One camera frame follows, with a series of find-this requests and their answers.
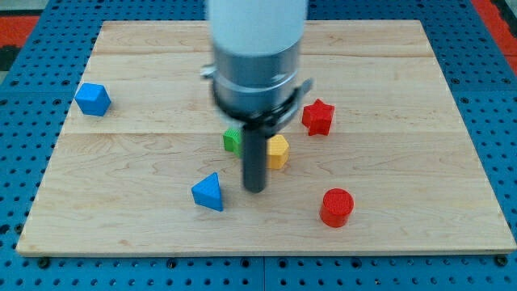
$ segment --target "wood grain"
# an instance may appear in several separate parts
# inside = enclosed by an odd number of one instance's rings
[[[336,106],[328,137],[298,116],[290,157],[265,192],[200,81],[203,22],[106,22],[83,82],[104,84],[104,118],[73,103],[17,250],[27,256],[437,255],[505,253],[515,240],[417,21],[308,22],[307,103]],[[220,176],[225,211],[190,187]],[[318,218],[330,188],[355,198],[348,224]]]

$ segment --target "red cylinder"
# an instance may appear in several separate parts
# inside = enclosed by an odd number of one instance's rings
[[[354,198],[343,189],[329,190],[323,196],[320,218],[332,227],[344,226],[354,209]]]

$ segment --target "green block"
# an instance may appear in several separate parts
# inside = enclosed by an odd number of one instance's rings
[[[223,134],[223,144],[226,151],[233,152],[239,158],[241,157],[242,137],[240,129],[228,129]]]

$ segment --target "blue block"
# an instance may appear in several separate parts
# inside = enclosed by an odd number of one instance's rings
[[[219,177],[217,173],[211,174],[192,187],[192,195],[197,205],[223,211],[221,188],[219,188]]]
[[[82,113],[93,116],[104,116],[111,100],[104,86],[84,83],[75,95],[75,101]]]

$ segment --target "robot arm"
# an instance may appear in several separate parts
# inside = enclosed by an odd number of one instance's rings
[[[216,105],[242,126],[245,189],[266,187],[267,139],[296,114],[311,81],[296,87],[306,0],[209,0]]]

